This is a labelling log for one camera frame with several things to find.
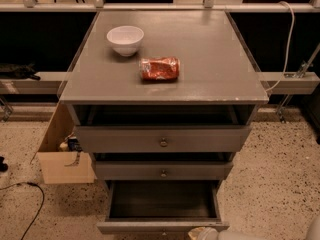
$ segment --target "cable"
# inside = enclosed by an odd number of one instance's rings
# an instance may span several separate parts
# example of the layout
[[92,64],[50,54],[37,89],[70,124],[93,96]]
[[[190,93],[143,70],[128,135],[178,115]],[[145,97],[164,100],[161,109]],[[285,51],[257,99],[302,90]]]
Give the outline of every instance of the cable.
[[33,220],[31,221],[31,223],[29,224],[29,226],[27,227],[27,229],[25,230],[24,234],[22,235],[21,240],[24,239],[24,237],[25,237],[26,234],[28,233],[30,227],[32,226],[32,224],[34,223],[34,221],[36,220],[36,218],[38,217],[38,215],[39,215],[39,213],[40,213],[40,211],[41,211],[41,209],[42,209],[42,207],[43,207],[44,197],[45,197],[43,189],[42,189],[37,183],[33,183],[33,182],[19,182],[19,183],[15,183],[15,184],[9,185],[9,186],[7,186],[7,187],[5,187],[5,188],[0,188],[0,191],[1,191],[1,190],[9,189],[9,188],[14,187],[14,186],[21,186],[22,184],[27,184],[27,185],[29,185],[29,186],[31,186],[31,187],[37,187],[38,189],[40,189],[40,191],[41,191],[41,193],[42,193],[42,201],[41,201],[40,207],[39,207],[36,215],[34,216]]
[[[282,4],[283,6],[289,8],[290,12],[291,12],[291,17],[292,17],[292,21],[291,21],[291,27],[290,27],[290,31],[289,31],[289,35],[288,35],[288,41],[287,41],[287,47],[286,47],[286,57],[285,57],[285,62],[284,62],[284,66],[283,66],[283,70],[282,73],[284,74],[286,72],[286,68],[287,68],[287,64],[288,64],[288,58],[289,58],[289,51],[290,51],[290,43],[291,43],[291,35],[292,35],[292,30],[293,30],[293,26],[294,26],[294,22],[295,22],[295,16],[294,16],[294,12],[290,6],[290,4],[288,4],[287,2],[281,1],[279,2],[279,4]],[[266,92],[271,91],[273,88],[275,88],[279,83],[280,83],[281,79],[279,79],[273,86],[271,86],[270,88],[268,88],[266,90]]]

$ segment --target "gray tabletop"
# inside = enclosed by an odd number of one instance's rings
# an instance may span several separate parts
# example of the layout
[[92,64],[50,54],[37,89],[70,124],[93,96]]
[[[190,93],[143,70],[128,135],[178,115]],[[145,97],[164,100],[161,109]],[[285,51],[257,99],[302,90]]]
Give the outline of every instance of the gray tabletop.
[[[107,43],[107,32],[133,25],[145,37],[126,58]],[[142,57],[176,56],[177,81],[143,82]],[[71,104],[261,104],[268,101],[225,12],[212,10],[100,12],[61,101]]]

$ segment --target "white bowl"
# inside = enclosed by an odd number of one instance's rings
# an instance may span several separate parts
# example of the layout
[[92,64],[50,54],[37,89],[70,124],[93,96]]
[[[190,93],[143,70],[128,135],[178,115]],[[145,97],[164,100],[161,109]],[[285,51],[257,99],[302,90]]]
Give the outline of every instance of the white bowl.
[[107,39],[113,50],[128,57],[139,50],[143,36],[144,32],[140,28],[121,26],[111,29],[107,34]]

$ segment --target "drawer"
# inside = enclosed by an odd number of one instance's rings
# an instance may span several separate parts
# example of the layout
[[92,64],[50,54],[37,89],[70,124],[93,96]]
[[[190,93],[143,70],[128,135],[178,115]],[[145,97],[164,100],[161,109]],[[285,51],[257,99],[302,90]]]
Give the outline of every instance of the drawer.
[[228,228],[221,222],[216,181],[112,181],[104,234]]
[[230,127],[106,127],[78,126],[85,152],[237,152],[249,126]]
[[135,161],[96,162],[99,180],[224,180],[232,162]]

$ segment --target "drawer handle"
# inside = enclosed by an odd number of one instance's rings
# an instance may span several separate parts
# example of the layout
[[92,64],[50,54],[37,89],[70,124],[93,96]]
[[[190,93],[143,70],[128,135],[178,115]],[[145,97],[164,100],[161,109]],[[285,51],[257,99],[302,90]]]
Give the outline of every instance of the drawer handle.
[[166,172],[166,170],[162,170],[160,176],[161,176],[162,178],[166,178],[166,177],[167,177],[167,172]]
[[165,148],[166,146],[168,146],[168,142],[166,138],[162,138],[160,141],[160,146]]

